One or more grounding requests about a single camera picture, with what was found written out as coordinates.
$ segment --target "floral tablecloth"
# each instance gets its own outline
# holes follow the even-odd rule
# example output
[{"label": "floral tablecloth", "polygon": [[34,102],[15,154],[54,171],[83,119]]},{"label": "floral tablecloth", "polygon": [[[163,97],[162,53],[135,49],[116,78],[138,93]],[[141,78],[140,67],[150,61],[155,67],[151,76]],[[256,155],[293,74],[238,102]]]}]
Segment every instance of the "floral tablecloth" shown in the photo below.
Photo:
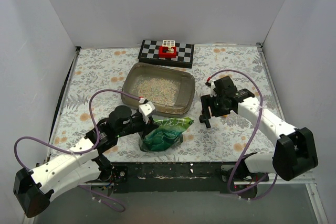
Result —
[{"label": "floral tablecloth", "polygon": [[[52,139],[53,144],[67,149],[93,128],[88,101],[100,89],[121,90],[132,66],[137,63],[139,48],[82,49],[71,77],[70,89],[61,111],[60,121]],[[139,136],[133,134],[118,140],[117,146],[105,152],[112,162],[219,162],[235,161],[253,131],[244,118],[234,112],[226,117],[211,118],[212,128],[200,124],[200,96],[209,93],[204,85],[208,76],[221,69],[237,69],[248,74],[260,87],[265,107],[278,114],[266,74],[256,47],[196,46],[192,69],[175,68],[191,73],[196,79],[193,104],[186,114],[195,123],[183,134],[184,142],[160,153],[145,153],[138,146]],[[238,89],[247,88],[258,97],[255,87],[243,76],[228,72]],[[119,94],[102,93],[93,101],[93,112],[98,121],[105,118],[122,101]],[[271,142],[258,132],[248,152],[270,152]],[[52,150],[51,157],[58,155]]]}]

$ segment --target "black and white checkerboard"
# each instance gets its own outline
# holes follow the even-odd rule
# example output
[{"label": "black and white checkerboard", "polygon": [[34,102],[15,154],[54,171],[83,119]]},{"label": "black and white checkerboard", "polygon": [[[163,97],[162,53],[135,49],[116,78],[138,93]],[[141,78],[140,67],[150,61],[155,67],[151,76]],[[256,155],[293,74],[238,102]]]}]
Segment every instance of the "black and white checkerboard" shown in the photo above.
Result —
[{"label": "black and white checkerboard", "polygon": [[192,68],[194,57],[194,45],[175,43],[176,58],[159,58],[159,47],[162,41],[144,40],[139,52],[139,62],[150,63],[154,65]]}]

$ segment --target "green bag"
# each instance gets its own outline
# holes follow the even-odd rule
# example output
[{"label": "green bag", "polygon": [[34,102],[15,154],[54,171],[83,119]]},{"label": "green bag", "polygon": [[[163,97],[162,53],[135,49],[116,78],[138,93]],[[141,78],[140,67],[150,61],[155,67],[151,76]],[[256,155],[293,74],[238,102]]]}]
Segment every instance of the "green bag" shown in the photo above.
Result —
[{"label": "green bag", "polygon": [[182,133],[194,123],[191,118],[169,118],[157,120],[159,127],[144,138],[139,139],[139,147],[143,152],[162,152],[183,142]]}]

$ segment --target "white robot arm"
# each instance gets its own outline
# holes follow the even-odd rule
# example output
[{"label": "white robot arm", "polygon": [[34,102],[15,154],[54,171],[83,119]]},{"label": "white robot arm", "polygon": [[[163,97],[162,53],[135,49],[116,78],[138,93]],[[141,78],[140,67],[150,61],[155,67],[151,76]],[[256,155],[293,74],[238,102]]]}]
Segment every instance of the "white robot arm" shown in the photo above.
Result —
[{"label": "white robot arm", "polygon": [[[206,82],[211,94],[201,97],[201,123],[210,128],[212,116],[223,116],[234,111],[256,125],[259,101],[247,89],[237,90],[229,76],[213,83]],[[275,146],[274,153],[247,154],[239,164],[243,176],[253,173],[276,173],[291,180],[318,165],[313,134],[307,128],[297,129],[263,108],[259,129]]]},{"label": "white robot arm", "polygon": [[132,115],[127,106],[118,106],[110,116],[97,124],[100,141],[97,147],[87,153],[74,154],[91,149],[97,141],[95,129],[89,131],[69,149],[73,154],[60,154],[47,163],[16,173],[14,194],[26,216],[34,217],[44,211],[56,197],[78,186],[92,181],[105,181],[111,177],[113,166],[103,153],[115,146],[118,138],[134,133],[146,136],[158,125],[151,115],[155,112],[152,102],[139,105]]}]

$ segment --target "metal tray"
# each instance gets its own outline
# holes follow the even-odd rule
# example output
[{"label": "metal tray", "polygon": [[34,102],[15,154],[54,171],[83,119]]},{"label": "metal tray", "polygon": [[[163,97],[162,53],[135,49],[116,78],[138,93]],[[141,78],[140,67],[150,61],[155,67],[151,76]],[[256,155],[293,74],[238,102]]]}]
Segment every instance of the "metal tray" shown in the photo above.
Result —
[{"label": "metal tray", "polygon": [[[170,80],[178,86],[178,92],[174,97],[174,105],[153,102],[156,107],[157,115],[181,116],[190,109],[195,94],[195,78],[187,72],[152,64],[136,63],[127,75],[122,91],[141,96],[136,89],[137,83],[151,78]],[[138,101],[124,95],[121,95],[121,100],[130,107],[137,108],[139,106]]]}]

